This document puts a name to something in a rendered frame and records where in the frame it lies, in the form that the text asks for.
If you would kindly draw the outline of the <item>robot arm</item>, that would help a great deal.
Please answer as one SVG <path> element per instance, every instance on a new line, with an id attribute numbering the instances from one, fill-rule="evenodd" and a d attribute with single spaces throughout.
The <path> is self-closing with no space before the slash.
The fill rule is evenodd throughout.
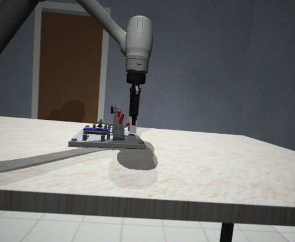
<path id="1" fill-rule="evenodd" d="M 0 5 L 0 54 L 17 33 L 36 5 L 46 0 L 4 0 Z M 126 57 L 126 72 L 148 73 L 153 29 L 150 19 L 132 17 L 123 31 L 96 0 L 76 0 L 120 45 Z"/>

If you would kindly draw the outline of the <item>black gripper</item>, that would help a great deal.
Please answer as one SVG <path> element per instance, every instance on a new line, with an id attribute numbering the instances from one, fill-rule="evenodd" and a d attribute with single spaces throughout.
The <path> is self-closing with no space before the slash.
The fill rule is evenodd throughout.
<path id="1" fill-rule="evenodd" d="M 137 116 L 139 109 L 139 98 L 141 89 L 140 84 L 145 84 L 146 75 L 142 73 L 127 73 L 127 83 L 132 83 L 130 88 L 130 105 L 129 105 L 129 133 L 136 133 Z"/>

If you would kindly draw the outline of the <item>blue flat plate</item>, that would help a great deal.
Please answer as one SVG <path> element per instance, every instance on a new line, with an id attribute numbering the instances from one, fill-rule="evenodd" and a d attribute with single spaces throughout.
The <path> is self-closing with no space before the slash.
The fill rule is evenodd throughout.
<path id="1" fill-rule="evenodd" d="M 105 131 L 106 133 L 108 133 L 108 129 L 104 129 L 104 128 L 84 128 L 83 132 L 85 132 L 85 130 L 88 130 L 88 132 L 95 132 L 95 133 L 102 133 L 103 131 Z"/>

